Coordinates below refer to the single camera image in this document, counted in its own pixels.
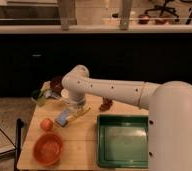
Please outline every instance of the red fruit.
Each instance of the red fruit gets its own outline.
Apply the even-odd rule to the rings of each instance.
[[[53,121],[49,118],[45,118],[41,121],[40,127],[44,131],[51,131],[53,128]]]

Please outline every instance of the green tray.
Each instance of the green tray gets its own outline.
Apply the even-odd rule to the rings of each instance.
[[[148,117],[100,115],[97,164],[111,168],[148,168]]]

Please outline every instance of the red bowl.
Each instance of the red bowl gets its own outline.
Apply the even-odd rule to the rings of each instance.
[[[49,166],[59,160],[62,147],[61,137],[53,132],[47,132],[36,141],[33,156],[41,165]]]

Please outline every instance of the wall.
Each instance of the wall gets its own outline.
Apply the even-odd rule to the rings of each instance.
[[[93,78],[192,84],[192,34],[0,35],[0,96],[86,65]]]

